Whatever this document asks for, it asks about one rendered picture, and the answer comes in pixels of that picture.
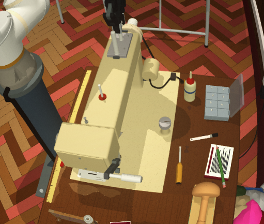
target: bottle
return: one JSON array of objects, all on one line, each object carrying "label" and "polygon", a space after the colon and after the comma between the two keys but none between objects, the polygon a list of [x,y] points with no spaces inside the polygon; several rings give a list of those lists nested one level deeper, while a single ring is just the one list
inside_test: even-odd
[{"label": "bottle", "polygon": [[192,72],[190,71],[190,77],[184,82],[184,99],[187,102],[192,102],[196,95],[196,81],[192,78]]}]

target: wooden mushroom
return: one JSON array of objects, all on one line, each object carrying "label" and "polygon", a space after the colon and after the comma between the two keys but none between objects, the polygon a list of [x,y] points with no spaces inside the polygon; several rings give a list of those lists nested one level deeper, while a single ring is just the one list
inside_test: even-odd
[{"label": "wooden mushroom", "polygon": [[218,197],[220,195],[220,188],[215,183],[203,182],[193,188],[192,195],[202,198],[197,224],[204,224],[209,198]]}]

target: beige sewing machine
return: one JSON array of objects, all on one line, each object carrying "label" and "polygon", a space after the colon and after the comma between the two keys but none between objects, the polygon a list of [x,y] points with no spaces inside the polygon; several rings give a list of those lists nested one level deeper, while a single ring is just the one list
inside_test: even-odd
[{"label": "beige sewing machine", "polygon": [[153,58],[143,64],[135,19],[122,30],[111,32],[81,124],[63,123],[54,149],[73,168],[71,179],[162,192],[179,81],[153,88],[151,81],[163,86],[171,73]]}]

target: wooden floor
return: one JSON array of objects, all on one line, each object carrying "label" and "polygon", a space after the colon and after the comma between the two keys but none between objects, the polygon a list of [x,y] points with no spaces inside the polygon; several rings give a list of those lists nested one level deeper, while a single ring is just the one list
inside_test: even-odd
[{"label": "wooden floor", "polygon": [[[59,0],[65,24],[61,24],[55,0],[48,14],[24,38],[29,52],[45,66],[43,80],[62,119],[72,106],[78,77],[86,66],[99,66],[110,36],[102,13],[102,0]],[[144,31],[144,37],[160,62],[160,70],[223,78],[244,78],[245,105],[241,109],[240,154],[253,141],[256,125],[256,93],[249,34],[242,0],[211,0],[209,47],[204,36]],[[5,10],[0,0],[0,11]],[[205,31],[206,0],[162,0],[162,28]],[[126,21],[138,26],[159,26],[159,0],[127,0]],[[142,42],[142,55],[149,57]],[[43,199],[36,197],[46,153],[11,103],[0,95],[0,224],[37,224]],[[238,183],[256,186],[257,139],[240,159]]]}]

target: green pencil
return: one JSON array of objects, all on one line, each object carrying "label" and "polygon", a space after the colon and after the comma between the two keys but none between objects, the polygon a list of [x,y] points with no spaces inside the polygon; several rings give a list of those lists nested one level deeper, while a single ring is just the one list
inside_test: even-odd
[{"label": "green pencil", "polygon": [[216,152],[217,152],[217,157],[218,157],[218,161],[219,161],[220,173],[221,173],[221,178],[222,178],[222,185],[223,185],[223,188],[225,188],[226,185],[225,185],[224,173],[223,173],[223,168],[222,168],[222,163],[221,163],[220,152],[219,152],[218,146],[216,147]]}]

